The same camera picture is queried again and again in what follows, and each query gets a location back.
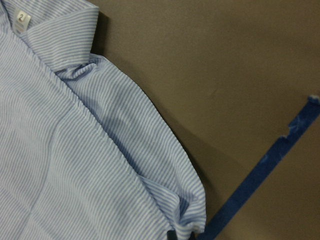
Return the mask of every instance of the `garment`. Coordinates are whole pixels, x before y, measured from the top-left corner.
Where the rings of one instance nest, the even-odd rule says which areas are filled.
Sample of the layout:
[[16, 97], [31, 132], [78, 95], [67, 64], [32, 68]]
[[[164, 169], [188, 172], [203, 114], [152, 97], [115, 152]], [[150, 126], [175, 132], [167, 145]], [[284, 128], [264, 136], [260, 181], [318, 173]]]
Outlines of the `garment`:
[[[0, 1], [0, 239], [202, 232], [205, 192], [143, 91], [90, 53], [98, 8]], [[15, 34], [15, 9], [31, 16]]]

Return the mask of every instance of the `striped shirt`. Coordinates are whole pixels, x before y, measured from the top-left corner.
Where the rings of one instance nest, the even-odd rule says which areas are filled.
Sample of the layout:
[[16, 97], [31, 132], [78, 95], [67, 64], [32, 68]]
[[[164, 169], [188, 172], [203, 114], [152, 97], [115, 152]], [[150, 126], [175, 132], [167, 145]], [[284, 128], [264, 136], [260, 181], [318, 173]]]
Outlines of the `striped shirt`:
[[[31, 16], [16, 33], [16, 11]], [[205, 192], [143, 91], [91, 54], [85, 0], [0, 0], [0, 239], [179, 240]]]

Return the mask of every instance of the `painter's tape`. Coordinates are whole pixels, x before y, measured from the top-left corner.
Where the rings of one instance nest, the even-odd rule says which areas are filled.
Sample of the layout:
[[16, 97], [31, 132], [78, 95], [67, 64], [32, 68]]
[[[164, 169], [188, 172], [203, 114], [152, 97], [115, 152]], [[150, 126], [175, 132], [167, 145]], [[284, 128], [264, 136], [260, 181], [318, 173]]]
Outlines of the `painter's tape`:
[[281, 136], [262, 157], [245, 180], [235, 190], [222, 208], [205, 227], [198, 240], [213, 240], [257, 190], [282, 158], [290, 151], [298, 139], [320, 114], [320, 98], [310, 96], [295, 119], [289, 124], [288, 136]]

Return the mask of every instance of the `shirt collar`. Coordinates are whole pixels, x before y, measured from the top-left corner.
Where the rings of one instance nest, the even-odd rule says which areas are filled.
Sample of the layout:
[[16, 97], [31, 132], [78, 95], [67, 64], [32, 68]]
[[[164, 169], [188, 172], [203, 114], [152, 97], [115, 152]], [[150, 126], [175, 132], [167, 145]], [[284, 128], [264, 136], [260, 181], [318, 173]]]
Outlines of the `shirt collar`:
[[31, 16], [28, 30], [19, 37], [53, 72], [89, 61], [97, 6], [85, 0], [0, 0], [10, 30], [16, 7]]

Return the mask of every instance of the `striped fabric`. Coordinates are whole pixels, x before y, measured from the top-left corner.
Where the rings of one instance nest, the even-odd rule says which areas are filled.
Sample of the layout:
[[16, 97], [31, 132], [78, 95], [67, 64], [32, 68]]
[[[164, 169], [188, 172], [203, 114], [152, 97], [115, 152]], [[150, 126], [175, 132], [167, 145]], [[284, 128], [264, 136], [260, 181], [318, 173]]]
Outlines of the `striped fabric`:
[[[90, 53], [98, 8], [0, 1], [0, 239], [179, 240], [205, 192], [143, 91]], [[13, 33], [15, 9], [31, 16]]]

